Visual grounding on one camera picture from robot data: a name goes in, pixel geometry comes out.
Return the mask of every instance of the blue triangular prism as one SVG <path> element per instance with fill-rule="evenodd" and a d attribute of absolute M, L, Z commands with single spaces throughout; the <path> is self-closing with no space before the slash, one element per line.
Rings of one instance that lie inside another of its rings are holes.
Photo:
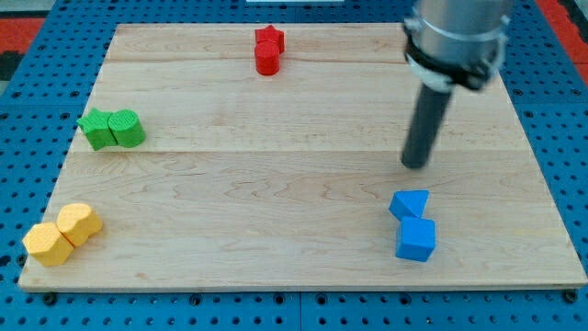
<path fill-rule="evenodd" d="M 400 190 L 394 193 L 389 211 L 399 221 L 402 217 L 423 217 L 424 206 L 429 199 L 426 189 Z"/>

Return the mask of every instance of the wooden plank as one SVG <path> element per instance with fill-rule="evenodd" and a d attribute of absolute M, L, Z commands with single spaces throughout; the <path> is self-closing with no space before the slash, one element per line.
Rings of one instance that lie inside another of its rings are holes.
<path fill-rule="evenodd" d="M 580 287 L 582 265 L 500 80 L 460 90 L 431 165 L 399 152 L 418 81 L 398 25 L 283 25 L 254 71 L 248 25 L 120 26 L 87 109 L 133 108 L 136 149 L 76 133 L 43 220 L 105 223 L 27 291 L 453 291 Z M 437 249 L 394 257 L 392 192 L 427 188 Z"/>

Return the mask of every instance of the black cylindrical rod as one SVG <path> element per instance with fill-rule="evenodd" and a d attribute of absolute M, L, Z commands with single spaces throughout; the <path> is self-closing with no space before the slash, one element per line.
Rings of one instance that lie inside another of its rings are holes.
<path fill-rule="evenodd" d="M 451 94 L 451 90 L 437 92 L 425 84 L 421 85 L 411 128 L 402 151 L 401 161 L 406 167 L 419 169 L 426 165 Z"/>

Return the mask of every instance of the green block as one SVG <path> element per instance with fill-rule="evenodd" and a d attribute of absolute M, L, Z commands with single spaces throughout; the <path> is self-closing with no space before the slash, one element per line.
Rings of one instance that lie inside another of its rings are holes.
<path fill-rule="evenodd" d="M 112 113 L 92 108 L 90 112 L 77 121 L 85 138 L 95 151 L 104 146 L 116 146 L 117 141 L 108 128 L 108 120 Z"/>
<path fill-rule="evenodd" d="M 145 140 L 145 131 L 139 122 L 139 116 L 130 109 L 112 114 L 108 119 L 108 127 L 122 147 L 135 147 Z"/>

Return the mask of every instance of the red star-shaped block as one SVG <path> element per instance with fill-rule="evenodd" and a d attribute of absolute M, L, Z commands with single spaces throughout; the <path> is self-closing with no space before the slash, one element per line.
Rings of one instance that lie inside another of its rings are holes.
<path fill-rule="evenodd" d="M 286 49 L 286 44 L 284 42 L 284 31 L 280 31 L 274 28 L 274 26 L 271 24 L 266 28 L 255 30 L 255 43 L 264 41 L 271 41 L 275 43 L 279 48 L 280 54 L 283 53 Z"/>

